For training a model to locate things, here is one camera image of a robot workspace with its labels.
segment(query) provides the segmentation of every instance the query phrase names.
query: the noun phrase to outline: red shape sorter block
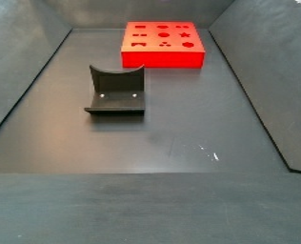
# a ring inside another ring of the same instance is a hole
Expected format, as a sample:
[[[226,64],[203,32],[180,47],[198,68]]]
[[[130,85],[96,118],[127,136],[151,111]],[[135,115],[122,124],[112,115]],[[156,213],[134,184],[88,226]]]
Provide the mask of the red shape sorter block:
[[[123,67],[200,68],[204,47],[191,22],[128,22]]]

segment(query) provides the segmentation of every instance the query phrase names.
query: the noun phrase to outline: circular hole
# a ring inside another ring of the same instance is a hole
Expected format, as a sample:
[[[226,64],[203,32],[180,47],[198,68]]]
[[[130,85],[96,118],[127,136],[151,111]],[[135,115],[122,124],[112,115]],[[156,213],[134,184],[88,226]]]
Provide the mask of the circular hole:
[[[160,33],[158,34],[158,36],[160,36],[160,37],[168,37],[168,36],[170,36],[170,33],[160,32]]]
[[[192,48],[195,46],[194,43],[191,43],[191,42],[183,42],[182,45],[186,48]]]

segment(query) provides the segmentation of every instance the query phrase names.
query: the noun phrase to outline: gray wall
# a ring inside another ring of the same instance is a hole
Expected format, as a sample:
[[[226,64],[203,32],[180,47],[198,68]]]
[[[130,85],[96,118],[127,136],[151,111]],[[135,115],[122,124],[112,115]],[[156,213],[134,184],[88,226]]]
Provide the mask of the gray wall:
[[[210,31],[287,164],[301,171],[301,4],[236,0]]]
[[[44,0],[75,28],[123,28],[132,20],[183,20],[207,28],[232,1]]]
[[[39,0],[0,0],[0,122],[70,31]]]

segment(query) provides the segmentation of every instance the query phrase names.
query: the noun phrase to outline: black bracket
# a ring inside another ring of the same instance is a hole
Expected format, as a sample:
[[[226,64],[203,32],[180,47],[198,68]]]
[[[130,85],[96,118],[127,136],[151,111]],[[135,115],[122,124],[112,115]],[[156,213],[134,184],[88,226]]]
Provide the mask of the black bracket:
[[[88,113],[144,112],[144,66],[135,71],[108,72],[90,66],[95,97]]]

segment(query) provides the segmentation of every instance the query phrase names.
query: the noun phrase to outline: dark gray panel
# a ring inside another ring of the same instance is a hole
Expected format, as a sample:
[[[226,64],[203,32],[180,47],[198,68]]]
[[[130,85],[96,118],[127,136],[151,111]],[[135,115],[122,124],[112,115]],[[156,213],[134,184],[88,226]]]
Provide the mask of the dark gray panel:
[[[287,164],[301,171],[301,4],[238,0],[210,31]]]
[[[0,175],[8,243],[301,243],[301,175]]]
[[[39,0],[0,0],[0,122],[70,31]]]
[[[90,65],[122,71],[123,30],[74,30],[0,129],[0,173],[287,169],[207,30],[200,70],[146,69],[144,116],[95,116]]]
[[[124,28],[127,21],[194,21],[207,28],[234,0],[44,0],[75,28]]]

